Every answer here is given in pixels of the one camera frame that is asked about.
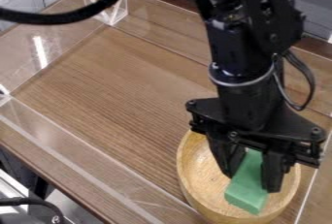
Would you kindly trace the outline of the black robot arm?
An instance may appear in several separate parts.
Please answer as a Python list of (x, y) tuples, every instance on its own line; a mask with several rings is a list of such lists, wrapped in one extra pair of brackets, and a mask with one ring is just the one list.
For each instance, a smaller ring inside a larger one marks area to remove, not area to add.
[(187, 101), (190, 127), (209, 141), (222, 173), (234, 176), (245, 151), (262, 153), (261, 181), (275, 193), (296, 164), (320, 165), (324, 130), (304, 119), (305, 103), (286, 94), (284, 67), (306, 79), (312, 71), (290, 48), (301, 40), (305, 17), (292, 0), (192, 0), (211, 54), (214, 98)]

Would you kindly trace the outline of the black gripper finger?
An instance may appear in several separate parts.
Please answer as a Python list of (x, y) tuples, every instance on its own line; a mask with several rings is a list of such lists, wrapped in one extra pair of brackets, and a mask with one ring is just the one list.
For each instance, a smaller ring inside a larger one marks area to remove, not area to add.
[(233, 178), (246, 155), (245, 148), (238, 144), (238, 134), (235, 132), (226, 134), (210, 132), (207, 142), (223, 175)]
[(262, 154), (262, 187), (269, 193), (281, 191), (284, 175), (290, 172), (286, 156), (273, 150)]

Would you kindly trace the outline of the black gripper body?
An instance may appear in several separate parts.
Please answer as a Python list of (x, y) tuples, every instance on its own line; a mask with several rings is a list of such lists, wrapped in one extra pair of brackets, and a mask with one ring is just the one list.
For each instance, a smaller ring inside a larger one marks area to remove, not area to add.
[(238, 144), (262, 153), (273, 150), (294, 164), (320, 165), (324, 129), (297, 114), (274, 86), (219, 88), (213, 98), (186, 102), (190, 129), (207, 134), (235, 132)]

